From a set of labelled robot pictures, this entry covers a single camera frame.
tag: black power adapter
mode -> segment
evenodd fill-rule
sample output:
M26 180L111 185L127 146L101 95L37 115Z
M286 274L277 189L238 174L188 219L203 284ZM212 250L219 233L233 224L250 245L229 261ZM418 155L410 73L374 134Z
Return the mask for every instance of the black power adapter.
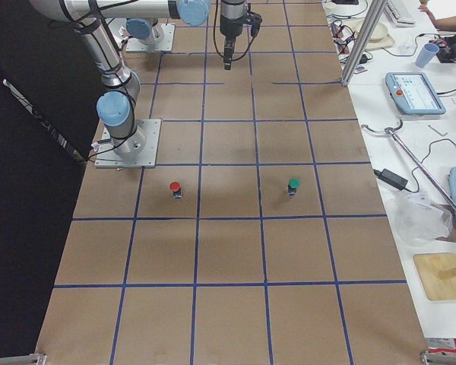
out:
M399 190L404 190L408 183L408 180L387 169L383 169L382 171L373 170L373 173L384 183L387 183Z

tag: green object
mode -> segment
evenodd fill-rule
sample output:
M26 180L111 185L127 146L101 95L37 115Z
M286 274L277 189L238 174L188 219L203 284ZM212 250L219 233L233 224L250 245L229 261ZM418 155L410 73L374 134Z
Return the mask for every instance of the green object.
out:
M289 181L289 186L292 188L292 189L297 189L299 188L299 185L301 185L301 182L299 181L299 179L291 179Z

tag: clear plastic bag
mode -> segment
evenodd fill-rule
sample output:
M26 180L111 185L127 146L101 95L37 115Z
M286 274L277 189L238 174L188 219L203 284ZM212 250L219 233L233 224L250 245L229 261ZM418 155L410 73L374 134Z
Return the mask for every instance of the clear plastic bag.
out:
M451 233L451 212L431 202L425 193L401 192L393 203L394 228L409 244L418 244L418 240L448 237Z

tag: metal pole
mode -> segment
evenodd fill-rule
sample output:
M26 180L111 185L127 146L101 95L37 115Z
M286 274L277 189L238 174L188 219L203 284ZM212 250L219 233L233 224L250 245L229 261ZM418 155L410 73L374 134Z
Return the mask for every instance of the metal pole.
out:
M448 195L448 193L439 185L439 183L432 177L431 173L426 169L424 165L419 161L419 159L412 153L412 151L402 142L401 138L395 133L392 128L387 128L385 130L393 139L396 141L402 149L405 151L407 156L419 167L419 169L426 175L427 179L434 185L434 187L441 193L442 197L446 202L453 208L453 211L456 213L456 203Z
M387 0L373 0L366 13L365 20L363 21L358 38L356 38L355 46L351 49L351 53L348 56L347 63L343 69L343 75L341 76L341 84L347 86L350 83L350 79L353 77L355 67L358 66L359 60L362 58L363 52L365 52L366 45L373 33L378 20L382 16L383 9L387 5Z

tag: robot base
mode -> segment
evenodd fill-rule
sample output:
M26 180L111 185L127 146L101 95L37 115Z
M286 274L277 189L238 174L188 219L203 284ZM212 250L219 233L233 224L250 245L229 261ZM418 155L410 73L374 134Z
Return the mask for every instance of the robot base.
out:
M132 38L125 47L126 52L170 52L173 49L175 24L161 24L164 32L164 39L151 45L140 43L139 40Z
M147 140L145 146L135 157L125 159L118 155L115 151L107 151L112 148L110 143L100 145L99 154L94 166L97 168L123 168L123 167L146 167L154 168L157 159L157 147L160 137L160 119L141 119L138 120L138 127L144 130ZM109 133L106 129L103 131L103 139L109 139Z

